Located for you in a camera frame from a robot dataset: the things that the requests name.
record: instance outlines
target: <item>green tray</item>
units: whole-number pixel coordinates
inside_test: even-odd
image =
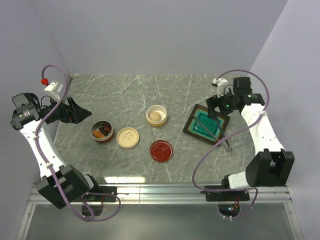
[[[189,116],[183,128],[184,133],[202,140],[208,144],[214,145],[217,143],[217,141],[194,120],[194,115],[211,133],[213,133],[218,139],[222,139],[222,134],[218,128],[217,123],[214,120],[208,118],[208,108],[200,104],[194,105],[191,115]],[[228,115],[222,115],[220,112],[217,112],[217,116],[222,130],[223,132],[225,132],[230,117]]]

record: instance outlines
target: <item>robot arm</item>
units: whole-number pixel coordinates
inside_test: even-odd
[[[234,78],[233,91],[230,89],[227,93],[225,92],[228,87],[227,80],[215,78],[212,85],[217,87],[217,95],[206,100],[210,118],[215,120],[216,107],[226,115],[238,110],[248,126],[262,115],[261,120],[249,129],[255,148],[255,157],[245,171],[225,177],[227,187],[240,189],[284,186],[295,157],[291,151],[285,151],[276,137],[268,115],[264,111],[265,103],[262,96],[252,93],[250,78]]]
[[[19,130],[28,141],[40,169],[41,181],[35,185],[36,189],[54,206],[62,209],[66,206],[66,203],[59,193],[51,171],[44,159],[40,156],[34,139],[40,119],[42,119],[57,102],[52,99],[50,106],[41,107],[38,97],[33,93],[21,93],[14,96],[12,101],[16,106],[16,110],[14,110],[12,115],[11,126],[15,130]],[[66,197],[72,202],[92,188],[97,187],[98,184],[92,176],[88,174],[83,175],[70,164],[67,165],[61,159],[50,137],[48,124],[55,121],[78,124],[92,115],[90,111],[78,106],[72,97],[68,97],[67,101],[69,105],[61,103],[56,111],[42,124],[38,137],[44,155],[49,160],[58,177]]]

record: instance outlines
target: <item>gray marble surface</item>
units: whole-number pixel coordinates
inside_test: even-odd
[[[170,75],[78,75],[71,82],[68,96],[92,116],[79,124],[60,123],[55,146],[62,159],[84,174],[93,175],[102,184],[191,182],[195,165],[212,145],[182,132],[195,104],[206,105],[205,99],[215,94],[211,82],[214,74]],[[146,111],[162,105],[168,121],[162,127],[150,126]],[[117,144],[96,143],[90,136],[94,122],[107,120],[115,133],[132,127],[139,132],[139,143],[131,149]],[[226,134],[246,126],[239,112],[230,115]],[[157,163],[150,157],[150,145],[166,140],[174,148],[172,158]],[[229,140],[232,152],[215,149],[200,166],[198,182],[220,182],[226,174],[243,171],[255,155],[249,131]]]

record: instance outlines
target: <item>red connector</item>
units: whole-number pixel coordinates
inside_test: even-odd
[[[41,83],[42,83],[43,85],[48,86],[48,85],[49,85],[49,80],[48,80],[47,78],[43,78],[43,79],[41,79]]]

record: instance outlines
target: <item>jar lid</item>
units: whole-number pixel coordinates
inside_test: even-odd
[[[168,161],[171,158],[173,151],[171,144],[165,140],[155,141],[150,147],[150,155],[152,159],[158,163]]]
[[[133,148],[138,144],[139,133],[132,127],[125,127],[121,129],[116,135],[116,141],[123,148]]]

